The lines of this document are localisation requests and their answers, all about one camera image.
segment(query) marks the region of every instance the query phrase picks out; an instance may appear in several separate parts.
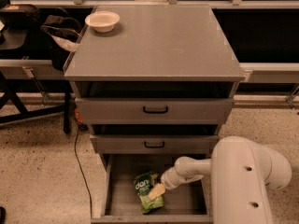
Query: speckled floor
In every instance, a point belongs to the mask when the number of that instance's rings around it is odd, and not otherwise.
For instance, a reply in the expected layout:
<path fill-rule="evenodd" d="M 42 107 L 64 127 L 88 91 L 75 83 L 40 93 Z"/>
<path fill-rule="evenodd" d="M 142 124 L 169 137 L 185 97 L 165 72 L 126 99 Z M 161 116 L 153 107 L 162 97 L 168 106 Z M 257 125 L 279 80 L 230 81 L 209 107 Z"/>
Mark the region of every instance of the speckled floor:
<path fill-rule="evenodd" d="M 10 105 L 0 116 L 13 112 Z M 12 223 L 90 223 L 90 203 L 74 153 L 77 126 L 63 132 L 63 115 L 0 125 L 0 205 Z M 221 137 L 240 135 L 282 153 L 292 166 L 283 190 L 268 190 L 275 224 L 299 223 L 299 116 L 287 106 L 237 105 Z M 78 157 L 98 216 L 104 169 L 87 131 L 78 133 Z"/>

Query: chip bag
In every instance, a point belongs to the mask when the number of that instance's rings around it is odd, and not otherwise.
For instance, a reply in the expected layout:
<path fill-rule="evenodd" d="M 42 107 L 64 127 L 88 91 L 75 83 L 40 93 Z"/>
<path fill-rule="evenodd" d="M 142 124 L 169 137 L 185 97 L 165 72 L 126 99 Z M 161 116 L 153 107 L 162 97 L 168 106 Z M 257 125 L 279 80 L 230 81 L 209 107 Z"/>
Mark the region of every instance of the chip bag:
<path fill-rule="evenodd" d="M 158 175 L 158 173 L 150 171 L 148 173 L 138 175 L 134 180 L 135 190 L 141 200 L 142 214 L 147 214 L 151 210 L 164 206 L 164 199 L 162 196 L 159 196 L 152 201 L 148 196 Z"/>

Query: bowl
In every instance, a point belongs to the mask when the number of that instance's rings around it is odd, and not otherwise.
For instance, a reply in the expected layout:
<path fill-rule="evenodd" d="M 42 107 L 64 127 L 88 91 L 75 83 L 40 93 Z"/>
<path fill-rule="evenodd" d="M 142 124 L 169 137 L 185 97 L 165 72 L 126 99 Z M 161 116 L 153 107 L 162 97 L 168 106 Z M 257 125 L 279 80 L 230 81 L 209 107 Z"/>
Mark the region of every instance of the bowl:
<path fill-rule="evenodd" d="M 87 16 L 85 23 L 99 33 L 107 33 L 113 30 L 114 25 L 119 22 L 120 16 L 111 11 L 98 11 Z"/>

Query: black cable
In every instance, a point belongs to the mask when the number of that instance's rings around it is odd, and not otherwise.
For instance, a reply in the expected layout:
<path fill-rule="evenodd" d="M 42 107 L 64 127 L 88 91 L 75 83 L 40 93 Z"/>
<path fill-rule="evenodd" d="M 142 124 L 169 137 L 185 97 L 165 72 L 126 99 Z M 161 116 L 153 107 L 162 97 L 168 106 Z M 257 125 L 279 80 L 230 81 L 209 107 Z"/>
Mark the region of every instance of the black cable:
<path fill-rule="evenodd" d="M 88 191 L 88 195 L 89 195 L 89 198 L 90 198 L 90 209 L 91 209 L 91 218 L 92 218 L 93 217 L 93 200 L 92 200 L 92 195 L 91 195 L 91 191 L 90 191 L 90 189 L 89 189 L 89 187 L 87 185 L 86 177 L 85 177 L 85 174 L 83 172 L 83 169 L 82 169 L 82 166 L 81 166 L 80 160 L 78 159 L 78 154 L 77 154 L 78 131 L 79 131 L 79 127 L 77 129 L 77 134 L 76 134 L 76 139 L 75 139 L 75 144 L 74 144 L 74 151 L 75 151 L 75 156 L 76 156 L 77 161 L 78 161 L 78 166 L 80 168 L 80 171 L 82 173 L 82 176 L 83 176 L 83 179 L 84 179 L 84 182 L 85 182 L 86 190 Z"/>

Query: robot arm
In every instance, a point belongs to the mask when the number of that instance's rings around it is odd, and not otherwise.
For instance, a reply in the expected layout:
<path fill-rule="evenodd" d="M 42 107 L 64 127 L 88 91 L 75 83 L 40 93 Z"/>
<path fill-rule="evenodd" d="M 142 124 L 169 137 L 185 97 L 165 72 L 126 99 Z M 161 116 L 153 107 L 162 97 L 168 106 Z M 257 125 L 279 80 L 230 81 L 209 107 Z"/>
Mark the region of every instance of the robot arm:
<path fill-rule="evenodd" d="M 177 159 L 161 177 L 166 189 L 211 175 L 215 224 L 272 224 L 265 186 L 283 189 L 292 178 L 285 157 L 242 137 L 227 137 L 210 160 Z"/>

